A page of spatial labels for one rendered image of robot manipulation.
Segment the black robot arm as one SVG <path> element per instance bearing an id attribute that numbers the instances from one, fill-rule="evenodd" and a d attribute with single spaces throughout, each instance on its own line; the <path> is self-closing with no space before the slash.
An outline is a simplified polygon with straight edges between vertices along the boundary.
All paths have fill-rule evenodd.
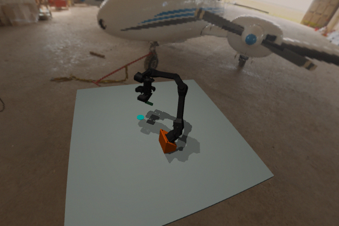
<path id="1" fill-rule="evenodd" d="M 150 78 L 151 77 L 151 78 Z M 178 111 L 177 111 L 177 118 L 173 121 L 173 130 L 165 134 L 167 140 L 171 143 L 174 143 L 179 136 L 182 135 L 182 131 L 184 129 L 184 121 L 183 121 L 183 114 L 184 114 L 184 104 L 185 104 L 185 97 L 187 94 L 188 86 L 182 81 L 180 76 L 176 73 L 167 73 L 157 71 L 153 68 L 148 68 L 147 71 L 144 73 L 137 72 L 134 75 L 134 80 L 137 82 L 142 83 L 145 87 L 150 87 L 152 82 L 154 81 L 153 78 L 155 77 L 163 77 L 174 79 L 176 84 L 178 85 Z"/>

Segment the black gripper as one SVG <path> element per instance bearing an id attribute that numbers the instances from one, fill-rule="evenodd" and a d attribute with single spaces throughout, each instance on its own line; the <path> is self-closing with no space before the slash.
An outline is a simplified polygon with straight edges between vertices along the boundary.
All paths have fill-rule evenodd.
<path id="1" fill-rule="evenodd" d="M 140 94 L 138 97 L 137 97 L 137 100 L 139 101 L 142 101 L 142 102 L 147 102 L 150 98 L 150 96 L 152 95 L 152 91 L 155 91 L 155 87 L 154 86 L 150 86 L 150 87 L 145 87 L 144 85 L 142 86 L 143 88 L 143 94 Z"/>

